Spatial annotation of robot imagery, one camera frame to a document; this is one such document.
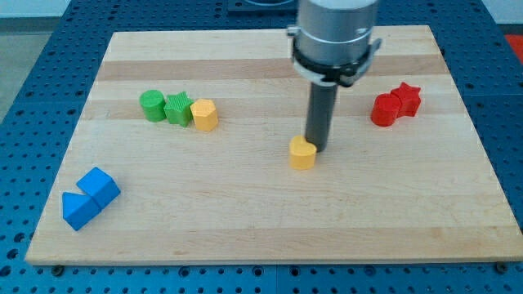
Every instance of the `green block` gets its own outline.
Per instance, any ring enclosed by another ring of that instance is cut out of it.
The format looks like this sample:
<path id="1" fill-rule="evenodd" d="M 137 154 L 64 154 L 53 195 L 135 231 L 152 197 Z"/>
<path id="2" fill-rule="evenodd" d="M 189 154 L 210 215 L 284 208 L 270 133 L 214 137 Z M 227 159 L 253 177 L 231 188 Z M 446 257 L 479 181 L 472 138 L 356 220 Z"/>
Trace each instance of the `green block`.
<path id="1" fill-rule="evenodd" d="M 165 110 L 169 123 L 187 127 L 193 119 L 193 114 L 190 112 L 190 105 L 192 104 L 193 101 L 187 97 L 187 93 L 184 91 L 176 95 L 167 95 L 167 104 L 163 107 L 163 110 Z"/>
<path id="2" fill-rule="evenodd" d="M 159 122 L 165 119 L 165 100 L 163 93 L 158 90 L 149 90 L 141 94 L 140 105 L 144 111 L 145 118 L 151 122 Z"/>

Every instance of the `green cylinder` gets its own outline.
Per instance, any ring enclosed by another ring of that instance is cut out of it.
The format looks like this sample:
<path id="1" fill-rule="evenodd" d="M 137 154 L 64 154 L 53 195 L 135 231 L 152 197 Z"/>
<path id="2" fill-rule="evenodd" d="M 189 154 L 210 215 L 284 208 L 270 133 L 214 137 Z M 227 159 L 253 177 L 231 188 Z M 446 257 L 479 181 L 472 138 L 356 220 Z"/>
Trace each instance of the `green cylinder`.
<path id="1" fill-rule="evenodd" d="M 144 92 L 140 96 L 140 105 L 148 121 L 155 123 L 166 118 L 165 111 L 163 111 L 165 99 L 161 91 L 149 90 Z"/>

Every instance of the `yellow block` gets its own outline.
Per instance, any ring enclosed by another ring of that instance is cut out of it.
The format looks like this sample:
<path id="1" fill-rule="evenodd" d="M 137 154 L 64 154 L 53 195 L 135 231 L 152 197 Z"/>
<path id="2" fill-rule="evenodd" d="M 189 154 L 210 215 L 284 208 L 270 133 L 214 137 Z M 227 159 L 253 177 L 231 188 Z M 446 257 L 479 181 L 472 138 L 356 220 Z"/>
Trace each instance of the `yellow block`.
<path id="1" fill-rule="evenodd" d="M 295 136 L 288 146 L 289 164 L 297 170 L 306 170 L 314 166 L 316 146 L 305 140 L 304 136 Z"/>
<path id="2" fill-rule="evenodd" d="M 218 112 L 212 100 L 198 99 L 190 106 L 190 111 L 200 131 L 211 131 L 218 125 Z"/>

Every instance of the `wooden board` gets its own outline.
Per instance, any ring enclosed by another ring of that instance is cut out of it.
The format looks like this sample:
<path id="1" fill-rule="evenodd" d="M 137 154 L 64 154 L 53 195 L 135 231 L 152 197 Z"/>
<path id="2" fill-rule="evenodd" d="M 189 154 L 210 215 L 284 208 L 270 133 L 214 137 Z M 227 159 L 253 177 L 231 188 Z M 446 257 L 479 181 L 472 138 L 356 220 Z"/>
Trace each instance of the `wooden board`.
<path id="1" fill-rule="evenodd" d="M 116 33 L 26 259 L 35 265 L 509 261 L 523 237 L 427 26 L 378 27 L 369 73 L 340 89 L 328 148 L 288 167 L 309 82 L 283 30 Z M 369 119 L 422 88 L 416 118 Z M 215 131 L 143 119 L 148 89 L 214 99 Z M 61 194 L 98 166 L 122 194 L 74 232 Z"/>

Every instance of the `blue cube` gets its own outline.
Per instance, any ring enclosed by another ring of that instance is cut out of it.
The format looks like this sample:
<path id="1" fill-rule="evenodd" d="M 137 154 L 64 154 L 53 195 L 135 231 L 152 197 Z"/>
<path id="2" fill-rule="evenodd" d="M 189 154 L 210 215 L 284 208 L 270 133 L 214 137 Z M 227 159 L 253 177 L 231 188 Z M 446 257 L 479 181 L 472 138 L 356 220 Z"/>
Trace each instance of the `blue cube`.
<path id="1" fill-rule="evenodd" d="M 100 211 L 92 197 L 68 192 L 62 194 L 62 216 L 74 230 L 81 229 Z"/>
<path id="2" fill-rule="evenodd" d="M 120 194 L 113 178 L 98 167 L 91 169 L 76 185 L 91 196 L 102 210 Z"/>

